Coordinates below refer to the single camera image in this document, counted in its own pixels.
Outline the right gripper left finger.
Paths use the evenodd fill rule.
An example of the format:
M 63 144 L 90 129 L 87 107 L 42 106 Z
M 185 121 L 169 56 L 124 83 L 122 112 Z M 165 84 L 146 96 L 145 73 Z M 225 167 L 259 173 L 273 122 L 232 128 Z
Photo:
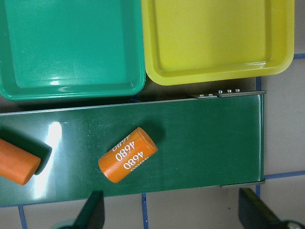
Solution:
M 77 216 L 73 229 L 102 229 L 105 223 L 103 191 L 93 191 Z

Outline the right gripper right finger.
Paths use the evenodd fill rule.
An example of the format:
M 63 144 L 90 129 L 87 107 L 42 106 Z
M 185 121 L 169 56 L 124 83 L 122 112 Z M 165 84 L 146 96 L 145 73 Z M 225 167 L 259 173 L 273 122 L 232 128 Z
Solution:
M 250 188 L 240 188 L 238 218 L 244 229 L 286 229 L 274 212 Z

